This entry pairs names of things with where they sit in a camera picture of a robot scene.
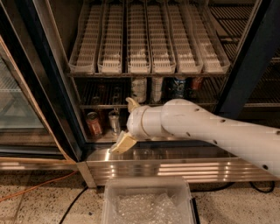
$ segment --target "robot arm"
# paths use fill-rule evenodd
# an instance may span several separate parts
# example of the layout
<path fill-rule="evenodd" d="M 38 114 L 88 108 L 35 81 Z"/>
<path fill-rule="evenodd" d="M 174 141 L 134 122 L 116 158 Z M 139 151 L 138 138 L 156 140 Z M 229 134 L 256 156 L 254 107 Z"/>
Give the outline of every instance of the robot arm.
<path fill-rule="evenodd" d="M 280 178 L 280 129 L 222 118 L 182 99 L 154 108 L 140 107 L 130 98 L 128 102 L 129 133 L 122 133 L 112 153 L 125 152 L 137 139 L 196 139 L 215 144 Z"/>

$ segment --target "orange cable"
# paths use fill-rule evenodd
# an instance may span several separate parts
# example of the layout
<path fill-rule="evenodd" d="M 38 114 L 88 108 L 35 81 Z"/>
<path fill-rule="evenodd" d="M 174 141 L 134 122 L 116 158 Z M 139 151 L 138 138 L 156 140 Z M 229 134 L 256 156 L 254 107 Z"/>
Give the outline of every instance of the orange cable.
<path fill-rule="evenodd" d="M 0 202 L 2 202 L 2 201 L 4 201 L 4 200 L 7 200 L 7 199 L 10 199 L 10 198 L 13 198 L 13 197 L 16 197 L 16 196 L 18 196 L 18 195 L 24 194 L 24 193 L 28 193 L 28 192 L 30 192 L 30 191 L 32 191 L 32 190 L 37 189 L 37 188 L 40 187 L 40 186 L 43 186 L 43 185 L 52 183 L 52 182 L 54 182 L 54 181 L 58 181 L 58 180 L 61 180 L 61 179 L 65 179 L 65 178 L 71 177 L 71 176 L 73 176 L 75 173 L 77 173 L 77 171 L 73 171 L 73 172 L 71 172 L 71 173 L 69 173 L 69 174 L 67 174 L 66 176 L 61 177 L 61 178 L 54 178 L 54 179 L 47 180 L 46 182 L 43 182 L 43 183 L 41 183 L 41 184 L 39 184 L 39 185 L 35 185 L 35 186 L 33 186 L 33 187 L 31 187 L 31 188 L 28 188 L 28 189 L 26 189 L 26 190 L 23 190 L 23 191 L 20 191 L 20 192 L 15 192 L 15 193 L 13 193 L 13 194 L 11 194 L 11 195 L 8 195 L 8 196 L 6 196 L 6 197 L 1 198 L 1 199 L 0 199 Z"/>

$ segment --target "speckled floor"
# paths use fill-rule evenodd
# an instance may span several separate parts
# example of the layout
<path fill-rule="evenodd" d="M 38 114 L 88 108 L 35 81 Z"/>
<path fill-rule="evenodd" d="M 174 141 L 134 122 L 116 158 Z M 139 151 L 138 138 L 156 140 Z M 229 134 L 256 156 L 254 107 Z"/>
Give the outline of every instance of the speckled floor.
<path fill-rule="evenodd" d="M 0 171 L 0 198 L 67 173 L 69 171 Z M 0 224 L 59 223 L 83 188 L 83 179 L 77 173 L 0 202 Z M 218 192 L 193 192 L 192 196 L 197 200 L 201 224 L 280 223 L 280 188 L 262 194 L 244 183 Z M 88 189 L 73 205 L 63 223 L 100 223 L 102 204 L 103 193 Z"/>

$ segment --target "open refrigerator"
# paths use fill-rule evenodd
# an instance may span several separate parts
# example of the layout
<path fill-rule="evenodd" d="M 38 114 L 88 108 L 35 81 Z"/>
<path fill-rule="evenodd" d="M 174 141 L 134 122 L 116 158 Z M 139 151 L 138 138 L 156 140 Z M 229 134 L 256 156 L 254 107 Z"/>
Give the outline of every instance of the open refrigerator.
<path fill-rule="evenodd" d="M 220 116 L 280 127 L 279 3 L 15 0 L 1 5 L 59 120 L 50 130 L 61 129 L 54 134 L 61 137 L 58 144 L 63 137 L 68 142 L 61 151 L 77 163 L 88 185 L 131 176 L 276 179 L 199 141 L 153 138 L 120 156 L 109 154 L 117 139 L 109 112 L 118 112 L 126 130 L 126 97 L 150 106 L 185 98 Z M 93 112 L 100 135 L 87 124 Z"/>

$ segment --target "plastic bin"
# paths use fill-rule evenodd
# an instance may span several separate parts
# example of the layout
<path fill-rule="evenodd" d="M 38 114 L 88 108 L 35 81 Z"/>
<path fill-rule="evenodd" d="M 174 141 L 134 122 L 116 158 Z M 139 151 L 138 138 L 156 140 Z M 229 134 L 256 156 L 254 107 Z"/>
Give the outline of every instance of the plastic bin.
<path fill-rule="evenodd" d="M 78 34 L 69 60 L 71 73 L 95 73 L 102 30 L 102 2 L 85 1 L 79 17 Z"/>
<path fill-rule="evenodd" d="M 174 74 L 176 62 L 169 33 L 164 0 L 146 2 L 150 34 L 151 71 L 154 74 Z"/>
<path fill-rule="evenodd" d="M 200 74 L 203 67 L 200 49 L 193 36 L 193 24 L 185 1 L 167 1 L 171 41 L 179 74 Z"/>
<path fill-rule="evenodd" d="M 128 0 L 126 9 L 129 74 L 149 74 L 151 59 L 145 3 Z"/>
<path fill-rule="evenodd" d="M 123 2 L 107 0 L 105 3 L 101 46 L 98 57 L 98 71 L 101 74 L 122 73 Z"/>
<path fill-rule="evenodd" d="M 230 66 L 221 43 L 209 17 L 209 9 L 204 4 L 186 2 L 186 12 L 191 15 L 193 34 L 199 45 L 205 74 L 226 74 Z"/>
<path fill-rule="evenodd" d="M 170 201 L 165 200 L 165 204 L 157 205 L 160 202 L 159 199 L 163 197 Z M 177 214 L 180 218 L 180 222 L 162 223 L 193 224 L 193 210 L 190 201 L 189 186 L 182 178 L 113 178 L 107 182 L 105 187 L 101 223 L 153 223 L 153 218 L 149 220 L 149 213 L 153 211 L 157 214 L 157 219 L 168 219 L 171 213 Z M 162 212 L 159 214 L 157 206 L 167 209 L 159 209 Z M 138 222 L 132 222 L 132 219 L 135 218 L 138 218 Z"/>

